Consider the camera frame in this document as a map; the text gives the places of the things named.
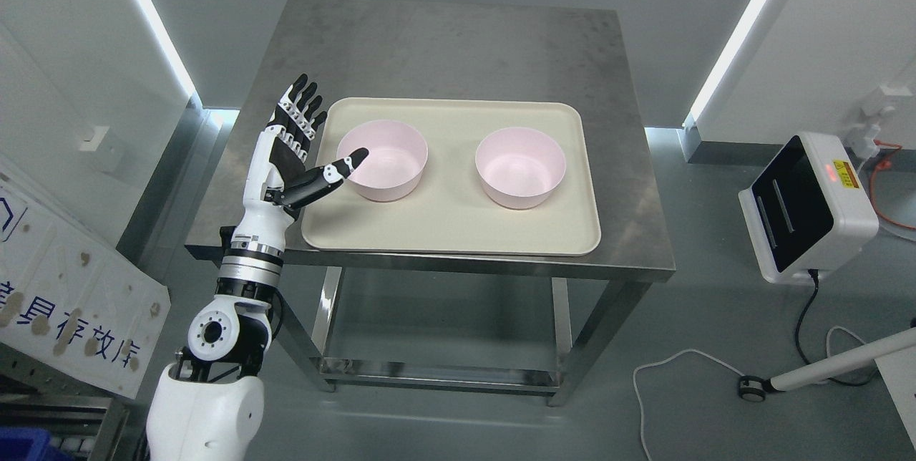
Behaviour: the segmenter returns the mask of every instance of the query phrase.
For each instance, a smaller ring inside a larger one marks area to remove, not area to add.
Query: black cable
[[[231,369],[227,369],[225,372],[220,373],[220,374],[217,375],[216,377],[213,377],[212,379],[208,380],[208,383],[209,383],[209,382],[217,382],[217,380],[222,379],[223,377],[226,377],[227,375],[231,375],[232,373],[236,373],[236,371],[238,371],[239,368],[240,368],[240,367],[231,367]]]
[[[279,317],[277,318],[277,326],[274,327],[274,331],[272,333],[274,336],[273,338],[277,339],[277,334],[279,331],[281,331],[281,327],[283,326],[283,315],[286,313],[286,301],[283,300],[283,295],[281,295],[279,290],[274,291],[274,296],[276,296],[279,301],[281,301],[281,304],[279,304]]]
[[[795,323],[794,337],[795,350],[798,351],[801,360],[804,361],[805,364],[811,364],[811,361],[808,360],[808,356],[805,356],[804,350],[802,350],[802,343],[799,341],[799,332],[802,330],[801,322],[804,321],[805,314],[808,314],[808,308],[810,308],[811,304],[814,303],[814,299],[817,298],[817,292],[821,288],[821,281],[818,277],[818,272],[816,269],[809,269],[808,274],[811,275],[811,280],[814,281],[814,292],[811,293],[811,298],[808,298],[808,303],[804,305],[804,308],[801,310],[801,314],[799,314],[799,320]],[[860,382],[846,382],[845,380],[840,380],[836,377],[830,377],[829,380],[831,380],[831,382],[838,383],[840,386],[858,388],[860,386],[866,385],[867,383],[870,383],[875,376],[877,376],[877,369],[872,370],[872,372],[868,374],[868,377],[866,377],[864,380],[860,380]]]

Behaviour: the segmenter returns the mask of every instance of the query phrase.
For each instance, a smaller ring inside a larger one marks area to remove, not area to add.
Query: white sign
[[[169,312],[167,289],[10,183],[0,183],[0,225],[0,341],[137,396]]]

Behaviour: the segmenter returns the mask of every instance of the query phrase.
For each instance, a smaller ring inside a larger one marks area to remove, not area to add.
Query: table top
[[[647,282],[673,275],[616,13],[419,1],[287,1],[187,234],[196,258],[222,258],[219,228],[242,218],[258,133],[301,72],[318,82],[325,108],[352,96],[572,106],[585,129],[602,239],[592,253],[572,258],[321,251],[296,223],[287,230],[286,264]]]

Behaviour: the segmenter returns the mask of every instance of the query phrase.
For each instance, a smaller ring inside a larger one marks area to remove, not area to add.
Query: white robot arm
[[[326,112],[315,115],[321,106],[316,90],[301,75],[258,136],[242,199],[245,215],[225,235],[216,294],[194,318],[176,362],[163,370],[150,406],[153,461],[241,460],[261,425],[264,384],[257,376],[273,340],[271,302],[282,298],[277,288],[286,230],[302,207],[340,187],[369,155],[359,148],[306,170],[315,129],[327,119]],[[210,377],[217,363],[233,367]],[[236,371],[234,382],[217,383]]]

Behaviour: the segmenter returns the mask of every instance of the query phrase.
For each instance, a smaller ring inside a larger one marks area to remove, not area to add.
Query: white pole
[[[827,359],[808,364],[805,367],[799,367],[799,369],[792,370],[789,373],[772,377],[769,383],[773,389],[779,390],[779,392],[788,392],[790,389],[801,388],[802,386],[828,379],[828,377],[835,377],[847,373],[847,371],[860,369],[860,367],[870,364],[877,357],[887,356],[887,354],[892,354],[897,350],[903,350],[911,346],[916,346],[916,328],[890,335],[884,339],[873,341],[873,343],[863,344],[863,346],[847,350],[836,356],[827,357]]]

